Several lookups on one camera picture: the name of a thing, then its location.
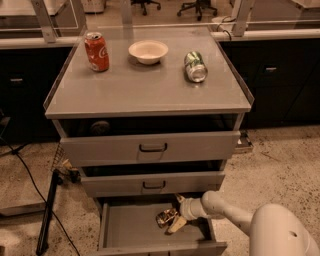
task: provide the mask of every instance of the soda can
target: soda can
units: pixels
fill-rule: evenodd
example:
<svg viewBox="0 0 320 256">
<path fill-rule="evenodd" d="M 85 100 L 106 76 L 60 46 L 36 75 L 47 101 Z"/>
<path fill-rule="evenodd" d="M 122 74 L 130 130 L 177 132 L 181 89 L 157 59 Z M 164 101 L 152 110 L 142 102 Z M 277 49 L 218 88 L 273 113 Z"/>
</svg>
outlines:
<svg viewBox="0 0 320 256">
<path fill-rule="evenodd" d="M 84 44 L 90 67 L 94 71 L 105 71 L 109 68 L 109 55 L 106 41 L 99 32 L 89 32 L 86 34 Z"/>
<path fill-rule="evenodd" d="M 208 69 L 199 52 L 189 52 L 184 58 L 184 66 L 189 79 L 193 82 L 202 82 L 208 75 Z"/>
</svg>

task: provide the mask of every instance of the terrazzo floor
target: terrazzo floor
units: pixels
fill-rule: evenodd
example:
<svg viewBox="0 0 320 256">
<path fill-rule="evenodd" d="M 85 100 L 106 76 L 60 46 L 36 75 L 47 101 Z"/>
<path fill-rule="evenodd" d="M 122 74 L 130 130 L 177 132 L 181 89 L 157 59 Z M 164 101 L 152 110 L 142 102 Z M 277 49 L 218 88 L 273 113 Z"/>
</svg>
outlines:
<svg viewBox="0 0 320 256">
<path fill-rule="evenodd" d="M 320 244 L 320 126 L 249 130 L 251 153 L 235 154 L 226 165 L 220 194 L 231 204 L 254 212 L 266 203 L 291 210 Z M 29 144 L 20 151 L 41 193 L 47 197 L 57 143 Z M 0 147 L 0 154 L 7 147 Z M 14 155 L 0 158 L 1 207 L 41 202 L 30 177 Z M 81 183 L 63 177 L 54 211 L 80 255 L 98 246 L 100 215 Z M 42 214 L 0 219 L 1 256 L 36 255 Z M 212 220 L 217 241 L 226 241 L 224 256 L 248 255 L 249 239 L 228 220 Z M 77 255 L 53 218 L 45 255 Z"/>
</svg>

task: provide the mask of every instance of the red soda can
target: red soda can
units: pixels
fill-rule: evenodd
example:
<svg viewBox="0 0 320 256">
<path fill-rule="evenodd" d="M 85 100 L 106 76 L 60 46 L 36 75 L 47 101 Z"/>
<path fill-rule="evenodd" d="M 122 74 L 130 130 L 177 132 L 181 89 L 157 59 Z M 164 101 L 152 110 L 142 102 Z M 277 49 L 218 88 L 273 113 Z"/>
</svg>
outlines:
<svg viewBox="0 0 320 256">
<path fill-rule="evenodd" d="M 106 41 L 99 32 L 89 32 L 84 39 L 91 69 L 105 71 L 109 68 L 109 55 Z"/>
</svg>

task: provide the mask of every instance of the white bowl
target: white bowl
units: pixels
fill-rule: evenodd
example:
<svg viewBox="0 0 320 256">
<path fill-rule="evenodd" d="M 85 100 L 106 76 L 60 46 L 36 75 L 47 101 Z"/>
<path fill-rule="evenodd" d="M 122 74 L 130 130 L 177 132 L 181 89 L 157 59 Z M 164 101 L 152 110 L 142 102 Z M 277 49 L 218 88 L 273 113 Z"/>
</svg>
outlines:
<svg viewBox="0 0 320 256">
<path fill-rule="evenodd" d="M 157 63 L 168 52 L 168 46 L 154 40 L 144 40 L 129 47 L 129 53 L 145 65 Z"/>
</svg>

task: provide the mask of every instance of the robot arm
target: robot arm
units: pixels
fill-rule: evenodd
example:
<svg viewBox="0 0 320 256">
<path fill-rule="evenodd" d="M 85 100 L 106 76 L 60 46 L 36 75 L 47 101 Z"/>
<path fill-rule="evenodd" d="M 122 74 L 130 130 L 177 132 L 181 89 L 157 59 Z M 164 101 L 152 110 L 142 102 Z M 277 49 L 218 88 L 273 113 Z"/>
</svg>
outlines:
<svg viewBox="0 0 320 256">
<path fill-rule="evenodd" d="M 320 256 L 315 240 L 300 220 L 281 205 L 267 204 L 250 214 L 228 204 L 214 191 L 197 199 L 177 198 L 181 216 L 168 232 L 176 232 L 188 220 L 211 219 L 219 213 L 250 237 L 250 256 Z"/>
</svg>

